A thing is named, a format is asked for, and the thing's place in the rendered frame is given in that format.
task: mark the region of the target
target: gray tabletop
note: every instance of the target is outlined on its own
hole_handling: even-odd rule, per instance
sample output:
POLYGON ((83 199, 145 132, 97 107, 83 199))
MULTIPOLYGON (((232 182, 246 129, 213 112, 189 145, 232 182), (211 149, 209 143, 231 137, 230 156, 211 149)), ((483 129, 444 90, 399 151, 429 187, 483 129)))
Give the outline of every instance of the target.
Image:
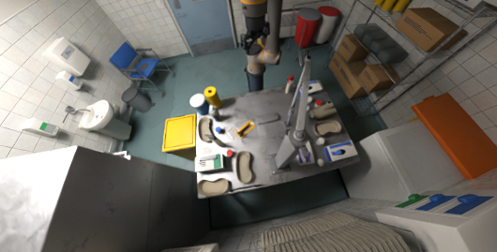
MULTIPOLYGON (((226 144, 225 148, 221 148, 213 142, 208 143, 202 141, 199 137, 197 129, 197 156, 212 154, 226 155, 226 151, 228 149, 234 151, 233 157, 225 160, 226 169, 216 172, 197 172, 197 183, 201 180, 215 181, 218 178, 225 178, 230 182, 230 190, 223 195, 229 195, 260 187, 291 182, 358 162, 359 156, 353 156, 331 163, 328 163, 328 160, 326 159, 326 154, 324 152, 325 146, 351 140, 347 130, 339 118, 339 115, 336 113, 332 117, 326 118, 325 120, 336 120, 340 122, 342 130, 338 134, 324 137, 325 144, 323 146, 315 144, 315 141, 319 137, 314 133, 313 127, 319 121, 310 119, 309 117, 307 117, 306 121, 306 132, 310 138, 310 144, 312 151, 314 152, 314 157, 316 158, 316 161, 318 158, 322 158, 324 160, 325 164, 323 167, 319 167, 317 164, 299 166, 297 160, 292 160, 289 164, 289 171, 277 174, 272 173, 267 158, 268 156, 275 155, 278 152, 279 146, 283 141, 285 133, 284 121, 287 119, 288 109, 292 104, 293 96, 294 94, 285 94, 284 87, 268 89, 260 92, 253 92, 241 96, 232 96, 222 99, 223 107, 219 110, 219 114, 221 115, 220 121, 214 120, 210 115, 197 114, 197 124, 203 117, 209 117, 212 119, 213 133, 216 137, 218 137, 218 139, 226 144), (277 113, 279 115, 279 120, 262 125, 257 124, 258 117, 269 113, 277 113), (217 126, 225 129, 226 131, 233 126, 241 127, 248 120, 254 121, 257 126, 254 127, 242 140, 232 140, 227 133, 218 134, 215 131, 217 126), (242 184, 236 177, 236 154, 240 151, 248 151, 251 153, 250 166, 254 174, 254 178, 249 184, 242 184)), ((313 100, 319 99, 323 103, 331 101, 326 92, 316 93, 311 96, 313 100)), ((298 102, 299 101, 297 99, 295 104, 296 108, 298 107, 298 102)), ((295 122, 296 115, 294 115, 292 119, 292 124, 294 125, 295 122)), ((200 193, 198 195, 199 199, 208 198, 200 193)))

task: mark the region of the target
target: gray trash bin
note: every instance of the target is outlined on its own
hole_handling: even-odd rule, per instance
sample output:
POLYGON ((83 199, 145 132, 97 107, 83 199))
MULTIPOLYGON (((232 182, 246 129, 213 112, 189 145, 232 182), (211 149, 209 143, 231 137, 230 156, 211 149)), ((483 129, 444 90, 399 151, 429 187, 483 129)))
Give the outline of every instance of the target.
POLYGON ((130 87, 121 96, 123 102, 127 103, 129 106, 140 112, 147 112, 152 108, 155 103, 143 95, 140 90, 130 87))

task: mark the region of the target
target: green floor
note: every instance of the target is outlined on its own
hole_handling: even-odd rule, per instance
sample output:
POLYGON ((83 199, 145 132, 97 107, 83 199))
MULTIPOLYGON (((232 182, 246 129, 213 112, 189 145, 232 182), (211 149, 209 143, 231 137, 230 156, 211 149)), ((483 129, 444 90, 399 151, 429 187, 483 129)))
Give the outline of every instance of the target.
MULTIPOLYGON (((295 75, 298 81, 301 67, 294 60, 297 52, 294 42, 286 50, 286 41, 281 41, 283 55, 277 66, 267 66, 264 88, 284 86, 286 79, 295 75)), ((324 89, 338 109, 339 116, 354 142, 360 141, 376 131, 386 128, 380 116, 367 116, 354 120, 355 110, 343 93, 335 76, 324 63, 328 59, 327 47, 310 51, 312 80, 320 80, 324 89)), ((194 113, 188 104, 189 98, 202 93, 207 86, 215 86, 221 98, 245 94, 249 91, 244 67, 247 62, 241 49, 216 52, 192 58, 189 54, 167 59, 176 76, 160 72, 154 82, 166 92, 160 97, 156 92, 149 95, 156 106, 146 113, 133 111, 130 124, 131 139, 124 149, 132 155, 193 171, 193 162, 184 158, 164 154, 161 151, 164 121, 167 118, 194 113)), ((260 222, 266 219, 295 214, 347 198, 339 173, 328 173, 305 180, 266 189, 249 191, 211 200, 212 228, 227 228, 260 222)))

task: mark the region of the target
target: blue door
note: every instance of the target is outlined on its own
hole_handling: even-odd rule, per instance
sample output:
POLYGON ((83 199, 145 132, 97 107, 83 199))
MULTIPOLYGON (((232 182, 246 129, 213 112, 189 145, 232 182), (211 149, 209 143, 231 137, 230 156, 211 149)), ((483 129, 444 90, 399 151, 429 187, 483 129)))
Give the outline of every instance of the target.
POLYGON ((168 2, 193 55, 234 48, 226 0, 168 0, 168 2))

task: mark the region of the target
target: chair backrest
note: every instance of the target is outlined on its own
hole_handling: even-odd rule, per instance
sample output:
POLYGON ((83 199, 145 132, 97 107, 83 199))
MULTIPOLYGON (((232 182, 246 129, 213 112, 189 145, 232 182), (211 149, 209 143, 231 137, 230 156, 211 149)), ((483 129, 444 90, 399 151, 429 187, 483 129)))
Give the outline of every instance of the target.
POLYGON ((127 68, 138 53, 125 41, 111 57, 111 62, 118 68, 127 68))

